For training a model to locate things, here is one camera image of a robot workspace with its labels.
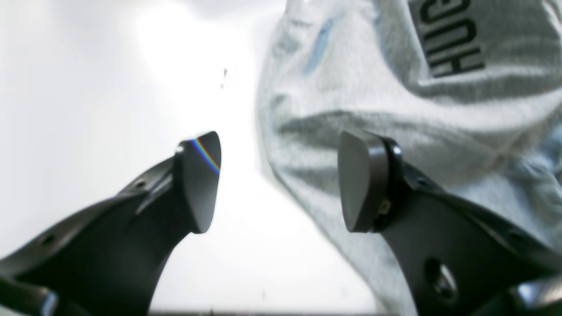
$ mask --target white surface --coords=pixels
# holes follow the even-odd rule
[[[373,312],[364,281],[260,161],[255,91],[283,8],[0,1],[0,256],[215,130],[213,223],[174,250],[152,309]]]

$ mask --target gray fabric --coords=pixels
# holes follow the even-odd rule
[[[424,3],[430,19],[469,6],[427,24]],[[416,314],[384,241],[345,229],[339,132],[394,138],[406,161],[446,190],[562,251],[560,7],[548,0],[288,1],[257,98],[263,145],[276,177],[366,279],[380,312]],[[468,26],[442,38],[431,32],[466,19],[476,37],[439,50]],[[475,47],[480,52],[461,67],[484,68],[439,77],[452,64],[429,66]]]

